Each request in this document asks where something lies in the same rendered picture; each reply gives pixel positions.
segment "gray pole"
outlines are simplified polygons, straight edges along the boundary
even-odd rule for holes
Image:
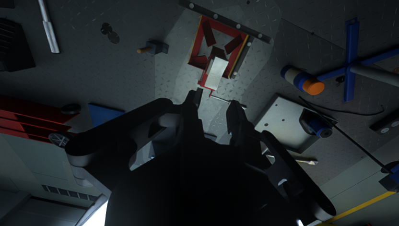
[[[397,73],[375,69],[360,64],[354,64],[351,67],[350,71],[373,80],[381,81],[399,87],[399,74]]]

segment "orange cap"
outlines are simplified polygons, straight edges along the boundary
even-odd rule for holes
[[[310,95],[318,95],[324,90],[324,83],[316,78],[311,78],[304,82],[302,88]]]

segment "yellow edge strip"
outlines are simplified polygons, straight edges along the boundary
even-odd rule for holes
[[[198,34],[198,30],[200,29],[199,27],[200,26],[197,26],[198,27],[198,29],[197,29],[197,32],[195,33],[195,37],[194,37],[194,41],[193,41],[193,47],[194,47],[194,43],[195,43],[195,39],[197,39],[197,34]]]
[[[237,58],[235,58],[235,61],[234,61],[233,67],[231,68],[231,71],[230,71],[230,73],[229,73],[229,79],[230,79],[230,76],[231,76],[231,74],[233,73],[233,70],[234,70],[235,64],[236,64],[236,63],[237,63],[237,61],[238,61],[238,58],[240,57],[240,55],[241,55],[241,52],[243,51],[243,48],[244,48],[244,46],[245,46],[245,43],[246,43],[246,40],[248,40],[248,35],[247,35],[247,36],[245,36],[245,40],[244,40],[244,42],[243,42],[243,45],[241,46],[241,49],[240,49],[240,51],[238,52]]]
[[[336,215],[335,217],[333,217],[333,218],[331,218],[331,219],[325,221],[324,223],[328,224],[328,223],[334,222],[335,220],[338,220],[338,219],[340,219],[340,218],[343,218],[343,217],[346,216],[346,215],[349,215],[349,214],[351,214],[351,213],[353,213],[353,212],[356,212],[356,211],[358,211],[358,210],[361,210],[361,209],[363,209],[364,207],[367,207],[367,206],[369,206],[369,205],[371,205],[371,204],[373,204],[373,203],[375,203],[375,202],[378,202],[379,200],[382,200],[382,199],[384,199],[384,198],[386,198],[386,197],[389,197],[389,196],[392,195],[392,194],[396,194],[396,193],[395,193],[395,192],[391,192],[391,191],[385,192],[384,194],[379,195],[378,197],[373,198],[372,200],[369,200],[369,201],[367,201],[367,202],[365,202],[365,203],[362,203],[362,204],[360,204],[359,206],[354,207],[353,209],[350,209],[350,210],[348,210],[348,211],[346,211],[346,212],[344,212],[344,213],[341,213],[341,214],[339,214],[339,215]]]

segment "orange handle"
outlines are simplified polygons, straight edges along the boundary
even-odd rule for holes
[[[139,54],[142,54],[142,53],[150,51],[151,49],[152,49],[152,47],[140,48],[140,49],[137,50],[137,52]]]

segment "black rod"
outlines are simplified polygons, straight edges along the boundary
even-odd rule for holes
[[[334,125],[333,123],[331,123],[330,121],[328,121],[324,115],[322,115],[321,113],[319,113],[316,109],[314,109],[312,107],[311,104],[309,104],[309,102],[307,102],[306,100],[304,100],[302,97],[299,96],[299,98],[301,98],[309,107],[311,107],[319,116],[321,116],[321,118],[327,122],[328,125],[333,126],[335,129],[337,129],[337,131],[339,131],[342,135],[344,135],[347,139],[349,139],[354,145],[356,145],[360,150],[362,150],[367,156],[369,156],[374,162],[376,162],[379,166],[381,166],[381,168],[383,170],[385,170],[387,173],[389,174],[393,174],[393,172],[386,168],[385,165],[383,165],[378,159],[376,159],[373,155],[371,155],[371,153],[369,153],[366,149],[364,149],[361,145],[359,145],[355,140],[353,140],[351,137],[349,137],[346,133],[344,133],[341,129],[339,129],[336,125]]]

